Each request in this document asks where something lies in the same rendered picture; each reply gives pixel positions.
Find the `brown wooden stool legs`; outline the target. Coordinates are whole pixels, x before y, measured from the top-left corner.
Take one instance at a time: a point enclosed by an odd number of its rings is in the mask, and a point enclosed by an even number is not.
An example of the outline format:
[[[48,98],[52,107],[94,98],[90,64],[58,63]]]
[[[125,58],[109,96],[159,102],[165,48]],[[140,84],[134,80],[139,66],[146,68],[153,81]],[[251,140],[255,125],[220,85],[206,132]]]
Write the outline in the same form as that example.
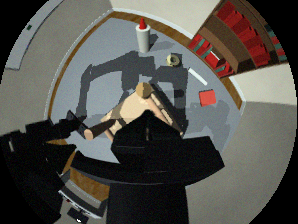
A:
[[[165,115],[162,113],[158,105],[155,103],[153,98],[150,96],[151,95],[151,86],[146,83],[142,82],[139,83],[136,87],[136,93],[139,97],[141,97],[143,100],[147,102],[147,104],[150,106],[152,111],[155,113],[155,115],[161,119],[162,121],[166,122],[171,126]],[[147,97],[148,96],[148,97]],[[109,128],[115,125],[115,121],[113,119],[109,119],[107,121],[104,121],[100,124],[97,124],[93,127],[90,127],[84,131],[85,138],[89,141],[93,140],[103,132],[108,136],[108,138],[113,140],[114,134],[111,132]]]

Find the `beige roll of masking tape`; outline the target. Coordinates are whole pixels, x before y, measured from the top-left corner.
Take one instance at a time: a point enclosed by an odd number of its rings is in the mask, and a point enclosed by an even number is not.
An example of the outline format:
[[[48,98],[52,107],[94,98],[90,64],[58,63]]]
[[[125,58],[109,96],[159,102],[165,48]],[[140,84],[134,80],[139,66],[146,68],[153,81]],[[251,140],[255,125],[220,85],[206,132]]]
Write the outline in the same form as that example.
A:
[[[171,60],[173,60],[174,62],[171,62]],[[176,55],[169,55],[166,59],[166,64],[169,67],[174,68],[179,64],[179,58]]]

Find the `red flat block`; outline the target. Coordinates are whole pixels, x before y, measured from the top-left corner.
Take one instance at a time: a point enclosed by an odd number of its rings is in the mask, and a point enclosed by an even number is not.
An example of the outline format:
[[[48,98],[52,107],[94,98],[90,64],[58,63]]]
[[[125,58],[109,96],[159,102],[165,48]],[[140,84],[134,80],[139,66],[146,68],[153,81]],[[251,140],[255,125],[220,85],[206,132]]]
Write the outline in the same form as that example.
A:
[[[214,90],[201,92],[199,94],[201,107],[216,103]]]

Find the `tan wooden stool seat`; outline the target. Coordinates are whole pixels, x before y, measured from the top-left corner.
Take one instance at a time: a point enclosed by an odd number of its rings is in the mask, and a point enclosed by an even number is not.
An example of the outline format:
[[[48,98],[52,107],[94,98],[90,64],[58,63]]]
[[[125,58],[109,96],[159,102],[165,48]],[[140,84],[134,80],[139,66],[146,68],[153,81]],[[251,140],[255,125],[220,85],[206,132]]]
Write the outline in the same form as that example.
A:
[[[149,82],[148,82],[149,84]],[[150,85],[150,84],[149,84]],[[151,85],[150,85],[151,86]],[[155,103],[158,105],[162,113],[165,115],[169,123],[172,127],[177,129],[181,135],[183,135],[181,129],[179,128],[178,124],[162,102],[162,100],[159,98],[157,93],[154,91],[154,89],[151,86],[151,95],[150,95]],[[118,131],[118,129],[124,127],[137,117],[139,117],[146,109],[150,109],[149,105],[145,100],[140,98],[136,92],[131,94],[128,98],[126,98],[124,101],[122,101],[119,105],[117,105],[113,110],[111,110],[106,116],[104,116],[101,119],[101,122],[107,121],[109,119],[113,119],[115,121],[115,125],[110,128],[111,132],[113,134]],[[151,112],[154,114],[154,112],[151,110]],[[155,115],[155,114],[154,114]],[[156,116],[156,115],[155,115]]]

